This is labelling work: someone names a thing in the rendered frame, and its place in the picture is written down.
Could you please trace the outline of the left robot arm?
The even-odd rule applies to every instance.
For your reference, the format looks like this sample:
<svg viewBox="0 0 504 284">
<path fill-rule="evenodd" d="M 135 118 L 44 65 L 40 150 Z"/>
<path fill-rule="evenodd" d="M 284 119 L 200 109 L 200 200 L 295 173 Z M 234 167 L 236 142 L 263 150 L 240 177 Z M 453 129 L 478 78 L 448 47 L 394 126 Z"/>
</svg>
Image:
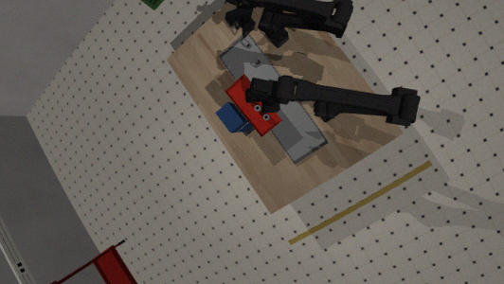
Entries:
<svg viewBox="0 0 504 284">
<path fill-rule="evenodd" d="M 297 89 L 294 95 L 296 85 Z M 340 112 L 345 112 L 382 115 L 387 117 L 386 123 L 410 126 L 416 121 L 421 99 L 417 93 L 417 90 L 396 87 L 392 89 L 391 95 L 378 95 L 319 85 L 283 75 L 278 80 L 253 78 L 250 88 L 245 91 L 245 100 L 246 103 L 262 101 L 263 106 L 272 106 L 276 102 L 288 104 L 289 101 L 315 101 L 315 116 L 322 117 L 324 122 L 335 118 Z"/>
</svg>

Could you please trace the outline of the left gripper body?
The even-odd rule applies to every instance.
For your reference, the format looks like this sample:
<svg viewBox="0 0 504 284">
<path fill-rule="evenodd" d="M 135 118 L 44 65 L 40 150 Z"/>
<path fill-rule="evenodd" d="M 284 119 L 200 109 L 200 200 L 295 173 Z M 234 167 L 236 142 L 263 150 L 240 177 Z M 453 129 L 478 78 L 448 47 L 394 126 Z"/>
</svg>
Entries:
<svg viewBox="0 0 504 284">
<path fill-rule="evenodd" d="M 263 113 L 274 113 L 274 111 L 279 111 L 280 106 L 279 103 L 275 103 L 272 106 L 263 106 L 262 101 L 261 101 L 261 107 L 262 107 L 262 112 Z"/>
</svg>

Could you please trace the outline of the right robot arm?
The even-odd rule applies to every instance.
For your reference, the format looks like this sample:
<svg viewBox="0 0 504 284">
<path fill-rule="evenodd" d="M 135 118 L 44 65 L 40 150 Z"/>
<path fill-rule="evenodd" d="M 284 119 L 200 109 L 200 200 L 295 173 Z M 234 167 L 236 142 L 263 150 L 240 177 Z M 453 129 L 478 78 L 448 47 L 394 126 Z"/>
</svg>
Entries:
<svg viewBox="0 0 504 284">
<path fill-rule="evenodd" d="M 249 22 L 251 13 L 243 11 L 251 12 L 256 7 L 264 8 L 258 29 L 265 32 L 275 44 L 279 44 L 288 36 L 285 27 L 325 31 L 332 33 L 336 38 L 342 38 L 353 12 L 352 0 L 333 0 L 331 2 L 318 0 L 225 1 L 237 6 L 236 9 L 225 13 L 226 22 L 230 27 L 239 21 L 243 25 Z M 334 9 L 336 10 L 333 15 Z M 283 11 L 292 13 L 284 13 Z"/>
</svg>

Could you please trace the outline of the dark blue square post with white band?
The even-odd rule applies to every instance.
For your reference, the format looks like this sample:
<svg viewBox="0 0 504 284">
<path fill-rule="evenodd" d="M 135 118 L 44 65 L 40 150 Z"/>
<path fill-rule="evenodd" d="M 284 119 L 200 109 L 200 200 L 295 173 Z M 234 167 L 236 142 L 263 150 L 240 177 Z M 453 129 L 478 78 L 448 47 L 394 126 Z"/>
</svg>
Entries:
<svg viewBox="0 0 504 284">
<path fill-rule="evenodd" d="M 245 136 L 248 136 L 255 130 L 255 128 L 251 125 L 251 123 L 234 103 L 227 102 L 215 114 L 221 119 L 230 133 L 243 132 Z"/>
</svg>

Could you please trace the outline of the red rimmed tray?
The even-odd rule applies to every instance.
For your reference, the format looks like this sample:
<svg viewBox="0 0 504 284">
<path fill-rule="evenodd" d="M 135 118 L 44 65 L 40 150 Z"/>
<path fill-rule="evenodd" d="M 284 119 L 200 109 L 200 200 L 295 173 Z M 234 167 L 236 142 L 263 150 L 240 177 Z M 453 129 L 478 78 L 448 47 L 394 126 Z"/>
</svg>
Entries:
<svg viewBox="0 0 504 284">
<path fill-rule="evenodd" d="M 258 134 L 263 137 L 274 127 L 276 127 L 282 120 L 277 115 L 277 113 L 262 113 L 262 111 L 257 112 L 254 110 L 255 105 L 261 106 L 260 102 L 246 103 L 245 100 L 245 90 L 250 88 L 251 81 L 248 77 L 243 74 L 238 80 L 236 80 L 225 92 L 240 109 L 243 115 L 255 128 Z M 263 115 L 269 114 L 270 119 L 264 120 Z"/>
</svg>

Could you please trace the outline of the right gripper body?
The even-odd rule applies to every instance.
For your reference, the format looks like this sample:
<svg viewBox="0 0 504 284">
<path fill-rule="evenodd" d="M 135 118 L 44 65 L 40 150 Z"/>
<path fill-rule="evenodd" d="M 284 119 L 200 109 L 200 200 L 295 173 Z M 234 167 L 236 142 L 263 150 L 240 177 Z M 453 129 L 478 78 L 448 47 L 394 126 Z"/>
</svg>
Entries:
<svg viewBox="0 0 504 284">
<path fill-rule="evenodd" d="M 252 15 L 252 12 L 249 12 L 249 13 L 251 13 L 251 15 Z M 237 23 L 243 29 L 244 32 L 252 29 L 252 27 L 256 24 L 255 21 L 251 18 L 251 15 L 250 15 L 249 22 L 247 24 L 243 25 L 240 21 Z"/>
</svg>

